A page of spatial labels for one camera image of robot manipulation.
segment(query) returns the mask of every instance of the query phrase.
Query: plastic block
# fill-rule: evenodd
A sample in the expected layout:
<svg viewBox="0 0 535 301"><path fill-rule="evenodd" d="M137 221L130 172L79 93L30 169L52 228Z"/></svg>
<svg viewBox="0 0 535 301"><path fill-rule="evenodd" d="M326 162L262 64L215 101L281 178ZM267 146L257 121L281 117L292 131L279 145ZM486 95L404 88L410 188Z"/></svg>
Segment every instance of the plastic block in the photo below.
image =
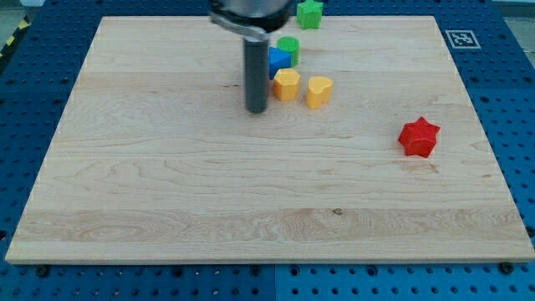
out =
<svg viewBox="0 0 535 301"><path fill-rule="evenodd" d="M292 54L280 49L269 48L269 79L273 79L279 69L292 67Z"/></svg>
<svg viewBox="0 0 535 301"><path fill-rule="evenodd" d="M398 141L405 147L405 155L429 157L436 145L436 134L440 126L432 125L424 117L405 124Z"/></svg>
<svg viewBox="0 0 535 301"><path fill-rule="evenodd" d="M275 74L273 83L273 93L281 101L292 101L297 99L301 89L301 74L295 69L280 69Z"/></svg>
<svg viewBox="0 0 535 301"><path fill-rule="evenodd" d="M292 68L299 63L299 40L294 37L282 37L277 41L277 48L292 54Z"/></svg>
<svg viewBox="0 0 535 301"><path fill-rule="evenodd" d="M324 76L313 76L308 81L307 105L310 109L317 109L331 99L333 80Z"/></svg>
<svg viewBox="0 0 535 301"><path fill-rule="evenodd" d="M323 10L324 4L315 2L314 0L307 0L298 4L297 21L301 25L301 28L319 29Z"/></svg>

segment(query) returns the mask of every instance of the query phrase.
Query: wooden board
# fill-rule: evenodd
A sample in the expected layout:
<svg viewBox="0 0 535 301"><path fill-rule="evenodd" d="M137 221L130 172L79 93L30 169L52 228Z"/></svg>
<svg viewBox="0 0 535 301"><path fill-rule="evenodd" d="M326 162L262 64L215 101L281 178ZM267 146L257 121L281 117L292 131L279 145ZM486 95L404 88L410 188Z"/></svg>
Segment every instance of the wooden board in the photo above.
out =
<svg viewBox="0 0 535 301"><path fill-rule="evenodd" d="M241 40L207 18L104 18L10 263L474 263L532 244L434 18L294 21L330 103L244 109ZM441 126L428 160L397 137Z"/></svg>

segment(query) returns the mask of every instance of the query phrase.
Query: blue pegboard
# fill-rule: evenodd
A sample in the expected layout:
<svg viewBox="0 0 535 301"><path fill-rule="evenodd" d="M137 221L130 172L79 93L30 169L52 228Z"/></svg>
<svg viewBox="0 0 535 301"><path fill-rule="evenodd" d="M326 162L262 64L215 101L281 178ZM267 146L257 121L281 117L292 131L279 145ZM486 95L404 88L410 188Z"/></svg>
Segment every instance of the blue pegboard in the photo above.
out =
<svg viewBox="0 0 535 301"><path fill-rule="evenodd" d="M432 15L530 232L535 227L535 71L487 0L329 0L327 15ZM44 153L106 15L206 15L207 1L48 0L0 78L0 253L13 237ZM480 48L455 48L448 30ZM14 267L9 299L535 299L535 263Z"/></svg>

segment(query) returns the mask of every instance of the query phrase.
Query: red star-shaped block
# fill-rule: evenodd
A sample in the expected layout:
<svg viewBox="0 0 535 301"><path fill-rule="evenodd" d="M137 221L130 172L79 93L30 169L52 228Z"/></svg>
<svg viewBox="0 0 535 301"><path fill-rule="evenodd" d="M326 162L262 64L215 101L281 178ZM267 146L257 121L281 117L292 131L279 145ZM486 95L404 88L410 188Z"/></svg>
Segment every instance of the red star-shaped block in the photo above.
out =
<svg viewBox="0 0 535 301"><path fill-rule="evenodd" d="M429 157L436 145L436 134L440 126L427 122L420 117L416 122L405 124L398 141L405 147L405 156L418 155Z"/></svg>

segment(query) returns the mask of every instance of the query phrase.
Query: orange block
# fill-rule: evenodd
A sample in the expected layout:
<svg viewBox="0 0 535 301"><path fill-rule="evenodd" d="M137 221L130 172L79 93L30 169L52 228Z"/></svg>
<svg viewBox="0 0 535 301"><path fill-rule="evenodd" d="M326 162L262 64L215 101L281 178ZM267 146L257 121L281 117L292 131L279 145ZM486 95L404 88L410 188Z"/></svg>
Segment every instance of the orange block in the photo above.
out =
<svg viewBox="0 0 535 301"><path fill-rule="evenodd" d="M307 105L317 109L331 100L333 80L324 76L314 76L308 81Z"/></svg>
<svg viewBox="0 0 535 301"><path fill-rule="evenodd" d="M281 101L297 99L301 89L301 74L292 68L279 69L273 82L273 93Z"/></svg>

